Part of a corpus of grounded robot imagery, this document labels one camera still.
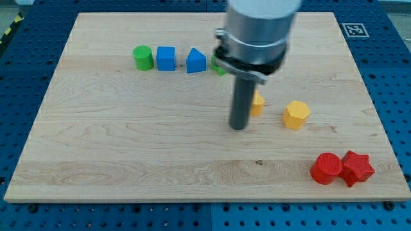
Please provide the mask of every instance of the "wooden table surface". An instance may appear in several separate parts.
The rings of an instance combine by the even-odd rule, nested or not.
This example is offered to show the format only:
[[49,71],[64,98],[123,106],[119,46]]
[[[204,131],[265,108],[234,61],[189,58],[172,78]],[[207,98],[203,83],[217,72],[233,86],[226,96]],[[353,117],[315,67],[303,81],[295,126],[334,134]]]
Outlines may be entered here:
[[[7,190],[9,202],[403,201],[410,190],[332,13],[298,13],[266,106],[227,124],[234,77],[210,70],[221,13],[80,13]],[[134,47],[175,46],[177,70],[137,71]],[[206,72],[186,74],[192,47]],[[281,120],[292,100],[311,115]],[[320,185],[322,152],[368,153],[376,173]]]

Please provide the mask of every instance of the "metal cylinder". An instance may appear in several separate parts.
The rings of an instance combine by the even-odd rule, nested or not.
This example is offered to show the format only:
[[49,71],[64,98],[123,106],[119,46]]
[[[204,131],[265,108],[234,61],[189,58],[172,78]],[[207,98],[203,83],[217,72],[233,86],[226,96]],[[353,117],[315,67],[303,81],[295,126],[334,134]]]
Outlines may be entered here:
[[266,64],[286,49],[301,0],[228,0],[222,46],[247,64]]
[[231,128],[242,130],[246,127],[255,88],[256,82],[236,77],[229,121]]

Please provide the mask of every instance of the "yellow and black caution tape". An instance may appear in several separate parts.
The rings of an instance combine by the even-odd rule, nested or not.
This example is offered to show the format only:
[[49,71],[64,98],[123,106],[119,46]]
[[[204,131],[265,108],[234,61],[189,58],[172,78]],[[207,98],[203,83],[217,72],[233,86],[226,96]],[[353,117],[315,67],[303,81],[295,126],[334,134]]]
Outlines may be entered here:
[[7,28],[7,30],[4,32],[4,35],[0,39],[0,57],[4,54],[6,51],[10,41],[12,40],[13,36],[17,32],[17,28],[21,25],[24,17],[21,12],[17,14],[11,25]]

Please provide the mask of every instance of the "yellow hexagonal prism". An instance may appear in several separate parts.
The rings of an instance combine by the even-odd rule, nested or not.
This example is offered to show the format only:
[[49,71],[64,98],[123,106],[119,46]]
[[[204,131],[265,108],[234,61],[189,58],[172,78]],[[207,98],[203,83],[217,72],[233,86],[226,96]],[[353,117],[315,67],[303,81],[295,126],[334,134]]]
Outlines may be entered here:
[[310,115],[308,105],[300,101],[292,101],[285,108],[283,115],[283,122],[287,128],[298,130],[304,126],[307,122],[307,118]]

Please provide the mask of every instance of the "metal pegboard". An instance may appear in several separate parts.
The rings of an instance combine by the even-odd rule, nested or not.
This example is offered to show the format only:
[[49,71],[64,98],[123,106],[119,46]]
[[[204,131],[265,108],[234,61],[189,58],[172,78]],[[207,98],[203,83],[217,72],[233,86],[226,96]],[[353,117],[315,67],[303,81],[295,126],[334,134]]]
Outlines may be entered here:
[[[223,12],[225,4],[37,0],[0,59],[1,197],[78,12]],[[381,6],[376,0],[306,0],[301,11],[334,12],[410,180],[411,55]],[[343,23],[362,24],[368,37],[349,37]],[[411,228],[410,210],[410,202],[12,205],[0,200],[0,230],[406,230]]]

